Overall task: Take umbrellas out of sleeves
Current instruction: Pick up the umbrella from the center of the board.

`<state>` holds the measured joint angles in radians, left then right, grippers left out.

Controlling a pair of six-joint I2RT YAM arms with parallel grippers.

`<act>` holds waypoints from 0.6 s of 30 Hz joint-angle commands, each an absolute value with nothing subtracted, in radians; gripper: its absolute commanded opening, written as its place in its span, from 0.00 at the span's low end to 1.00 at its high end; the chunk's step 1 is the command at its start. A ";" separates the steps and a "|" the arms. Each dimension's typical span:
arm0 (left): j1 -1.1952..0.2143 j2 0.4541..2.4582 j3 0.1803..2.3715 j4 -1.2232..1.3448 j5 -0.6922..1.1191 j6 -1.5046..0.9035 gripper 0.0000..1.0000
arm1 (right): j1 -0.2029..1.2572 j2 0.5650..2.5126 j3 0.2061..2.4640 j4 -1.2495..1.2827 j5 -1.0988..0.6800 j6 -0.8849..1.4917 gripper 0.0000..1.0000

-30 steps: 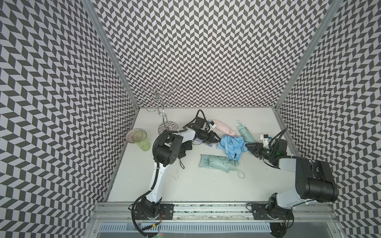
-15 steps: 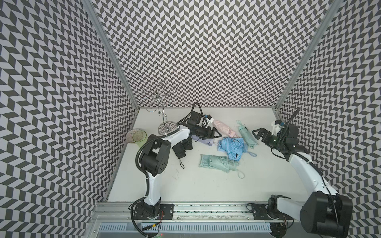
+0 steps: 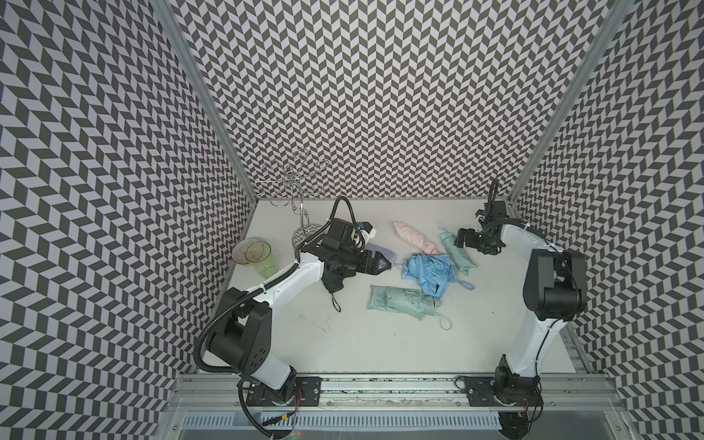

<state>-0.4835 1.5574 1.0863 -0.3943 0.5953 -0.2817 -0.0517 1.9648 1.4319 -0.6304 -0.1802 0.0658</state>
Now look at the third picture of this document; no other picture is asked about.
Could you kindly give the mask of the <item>blue umbrella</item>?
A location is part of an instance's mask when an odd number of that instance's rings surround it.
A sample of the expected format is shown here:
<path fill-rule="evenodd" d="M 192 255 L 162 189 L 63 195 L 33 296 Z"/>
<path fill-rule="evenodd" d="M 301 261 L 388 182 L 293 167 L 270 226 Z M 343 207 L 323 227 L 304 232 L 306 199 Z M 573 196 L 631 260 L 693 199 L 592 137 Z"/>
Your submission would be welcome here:
<path fill-rule="evenodd" d="M 457 283 L 468 291 L 473 291 L 475 285 L 460 280 L 460 272 L 447 255 L 414 254 L 401 264 L 401 277 L 405 280 L 415 280 L 419 283 L 424 296 L 442 298 L 447 287 Z"/>

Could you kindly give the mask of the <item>pink umbrella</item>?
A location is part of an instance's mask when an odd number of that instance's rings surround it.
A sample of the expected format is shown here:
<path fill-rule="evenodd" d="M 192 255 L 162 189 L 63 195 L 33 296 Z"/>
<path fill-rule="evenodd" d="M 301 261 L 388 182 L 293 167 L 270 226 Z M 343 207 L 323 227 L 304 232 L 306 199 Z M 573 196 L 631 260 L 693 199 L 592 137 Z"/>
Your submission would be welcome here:
<path fill-rule="evenodd" d="M 432 240 L 407 223 L 394 221 L 393 229 L 397 238 L 421 253 L 432 256 L 441 255 L 437 245 Z"/>

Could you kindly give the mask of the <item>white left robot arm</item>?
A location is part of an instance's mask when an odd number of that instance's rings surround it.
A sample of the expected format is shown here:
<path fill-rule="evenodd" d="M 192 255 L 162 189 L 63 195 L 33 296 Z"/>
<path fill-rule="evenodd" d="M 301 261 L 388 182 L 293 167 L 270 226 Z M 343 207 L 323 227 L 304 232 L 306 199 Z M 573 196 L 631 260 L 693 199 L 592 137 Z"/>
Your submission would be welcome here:
<path fill-rule="evenodd" d="M 287 403 L 296 392 L 296 370 L 271 353 L 274 311 L 317 282 L 335 294 L 357 274 L 379 275 L 392 264 L 367 249 L 376 235 L 369 222 L 330 218 L 295 248 L 295 260 L 249 290 L 227 290 L 194 345 L 194 363 L 209 373 L 231 373 L 262 385 Z"/>

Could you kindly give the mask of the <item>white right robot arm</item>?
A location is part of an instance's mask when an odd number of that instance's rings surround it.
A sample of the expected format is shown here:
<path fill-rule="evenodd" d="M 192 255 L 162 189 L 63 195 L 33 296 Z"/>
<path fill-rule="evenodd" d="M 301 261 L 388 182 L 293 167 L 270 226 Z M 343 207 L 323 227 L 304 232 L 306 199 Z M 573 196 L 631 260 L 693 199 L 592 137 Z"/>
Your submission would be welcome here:
<path fill-rule="evenodd" d="M 461 228 L 456 246 L 491 256 L 512 248 L 527 262 L 522 286 L 527 309 L 524 323 L 486 387 L 497 405 L 539 406 L 544 357 L 567 323 L 587 310 L 586 258 L 551 242 L 529 223 L 509 216 L 504 201 L 487 201 L 476 218 L 480 228 Z"/>

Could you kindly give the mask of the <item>mint green umbrella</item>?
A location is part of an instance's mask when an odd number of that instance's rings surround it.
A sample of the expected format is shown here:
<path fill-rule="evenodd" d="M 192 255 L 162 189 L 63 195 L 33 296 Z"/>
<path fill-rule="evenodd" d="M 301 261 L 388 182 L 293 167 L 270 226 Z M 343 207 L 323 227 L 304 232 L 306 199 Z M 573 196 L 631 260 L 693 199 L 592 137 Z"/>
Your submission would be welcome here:
<path fill-rule="evenodd" d="M 441 305 L 439 298 L 423 295 L 420 289 L 372 286 L 368 309 L 409 315 L 419 321 L 423 321 L 426 316 L 434 316 L 438 319 L 440 328 L 449 331 L 453 328 L 453 323 L 438 312 Z"/>

